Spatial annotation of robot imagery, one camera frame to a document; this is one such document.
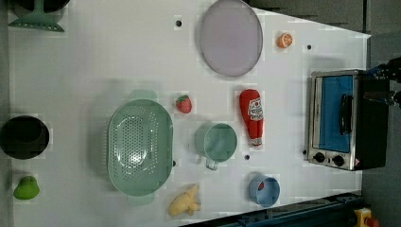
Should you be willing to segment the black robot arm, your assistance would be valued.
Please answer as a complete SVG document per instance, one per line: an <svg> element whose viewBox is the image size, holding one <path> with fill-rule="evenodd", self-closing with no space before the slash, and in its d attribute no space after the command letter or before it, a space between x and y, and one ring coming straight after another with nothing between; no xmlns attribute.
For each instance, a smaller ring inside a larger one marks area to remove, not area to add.
<svg viewBox="0 0 401 227"><path fill-rule="evenodd" d="M401 58L395 58L387 63L379 64L371 68L365 74L367 79L372 79L375 82L384 82L389 85L391 81L401 83ZM365 92L363 97L370 101L383 103L385 105L397 104L401 107L401 91L393 91L390 88L385 91Z"/></svg>

